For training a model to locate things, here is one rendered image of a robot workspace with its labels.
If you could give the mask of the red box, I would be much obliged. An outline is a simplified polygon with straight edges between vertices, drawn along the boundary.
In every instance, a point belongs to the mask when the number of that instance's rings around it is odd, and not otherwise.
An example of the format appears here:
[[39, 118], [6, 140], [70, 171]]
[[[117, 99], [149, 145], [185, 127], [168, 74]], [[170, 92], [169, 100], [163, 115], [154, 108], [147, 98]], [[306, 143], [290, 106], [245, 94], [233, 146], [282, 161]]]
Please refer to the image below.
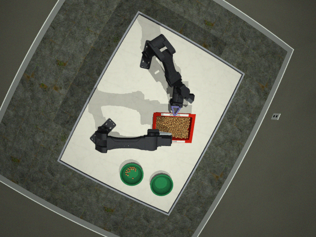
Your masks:
[[[157, 116], [167, 116], [167, 117], [173, 117], [173, 113], [164, 113], [164, 112], [156, 112], [153, 114], [153, 129], [156, 129], [156, 117]], [[172, 143], [192, 143], [192, 136], [194, 131], [194, 124], [195, 124], [195, 117], [196, 114], [190, 114], [190, 113], [177, 113], [176, 117], [190, 117], [190, 123], [189, 123], [189, 132], [188, 132], [188, 138], [175, 138], [172, 137]]]

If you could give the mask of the green bowl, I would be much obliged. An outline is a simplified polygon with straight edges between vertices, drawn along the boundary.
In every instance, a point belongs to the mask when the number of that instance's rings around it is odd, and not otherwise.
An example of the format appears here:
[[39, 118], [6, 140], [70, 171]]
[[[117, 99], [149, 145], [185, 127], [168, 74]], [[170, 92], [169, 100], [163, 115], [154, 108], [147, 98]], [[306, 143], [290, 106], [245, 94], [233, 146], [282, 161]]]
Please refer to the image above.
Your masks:
[[[126, 174], [125, 172], [126, 172], [126, 170], [129, 171], [128, 168], [130, 168], [130, 167], [135, 167], [136, 172], [135, 172], [135, 169], [130, 170], [131, 172], [128, 172], [127, 174], [129, 176], [127, 176], [127, 175], [125, 175]], [[137, 164], [133, 164], [133, 163], [127, 164], [127, 165], [123, 166], [123, 168], [120, 171], [120, 178], [121, 178], [122, 182], [128, 186], [138, 185], [143, 180], [143, 177], [144, 177], [143, 170]], [[132, 178], [134, 178], [134, 179], [132, 179]]]
[[152, 179], [150, 187], [155, 195], [165, 196], [172, 191], [173, 181], [167, 175], [157, 175]]

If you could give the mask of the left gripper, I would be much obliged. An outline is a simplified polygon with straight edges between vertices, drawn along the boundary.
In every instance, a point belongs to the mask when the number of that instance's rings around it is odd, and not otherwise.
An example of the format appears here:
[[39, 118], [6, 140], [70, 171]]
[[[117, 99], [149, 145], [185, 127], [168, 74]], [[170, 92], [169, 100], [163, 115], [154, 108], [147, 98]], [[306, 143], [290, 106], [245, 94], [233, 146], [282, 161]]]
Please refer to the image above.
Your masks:
[[[170, 99], [170, 106], [173, 112], [173, 116], [176, 116], [179, 110], [183, 107], [183, 103], [178, 103], [178, 95], [179, 94], [173, 92], [172, 98]], [[177, 108], [175, 113], [173, 108]]]

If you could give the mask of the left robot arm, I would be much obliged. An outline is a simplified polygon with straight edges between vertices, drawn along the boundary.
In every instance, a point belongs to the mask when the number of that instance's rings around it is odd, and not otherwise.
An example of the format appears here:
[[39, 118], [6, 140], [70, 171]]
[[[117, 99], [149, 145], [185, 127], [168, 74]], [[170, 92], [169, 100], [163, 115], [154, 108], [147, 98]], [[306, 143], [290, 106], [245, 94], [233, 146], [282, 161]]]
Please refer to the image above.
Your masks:
[[[147, 46], [147, 47], [146, 47]], [[160, 51], [165, 47], [164, 51]], [[163, 34], [160, 34], [153, 40], [146, 40], [144, 51], [142, 52], [142, 59], [140, 63], [141, 68], [150, 69], [152, 57], [155, 55], [163, 64], [165, 70], [165, 78], [170, 87], [173, 87], [173, 92], [178, 95], [178, 103], [183, 103], [185, 99], [190, 104], [194, 101], [194, 94], [190, 94], [189, 88], [183, 84], [181, 75], [175, 70], [173, 63], [173, 54], [175, 53], [174, 47], [166, 39]], [[143, 62], [144, 61], [144, 62]], [[148, 63], [149, 62], [149, 63]]]

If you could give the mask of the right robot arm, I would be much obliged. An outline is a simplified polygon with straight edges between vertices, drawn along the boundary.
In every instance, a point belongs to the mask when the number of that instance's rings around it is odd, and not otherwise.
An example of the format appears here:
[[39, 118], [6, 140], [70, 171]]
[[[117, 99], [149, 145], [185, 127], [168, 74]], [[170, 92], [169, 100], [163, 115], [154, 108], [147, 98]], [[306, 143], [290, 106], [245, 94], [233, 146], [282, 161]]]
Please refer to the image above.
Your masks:
[[108, 136], [108, 133], [115, 126], [116, 124], [109, 118], [102, 126], [98, 127], [98, 131], [95, 131], [90, 137], [90, 140], [95, 144], [95, 150], [101, 153], [107, 153], [107, 150], [112, 149], [140, 149], [154, 151], [157, 150], [157, 147], [171, 146], [172, 144], [172, 135], [160, 135], [160, 133], [148, 133], [148, 135], [134, 138]]

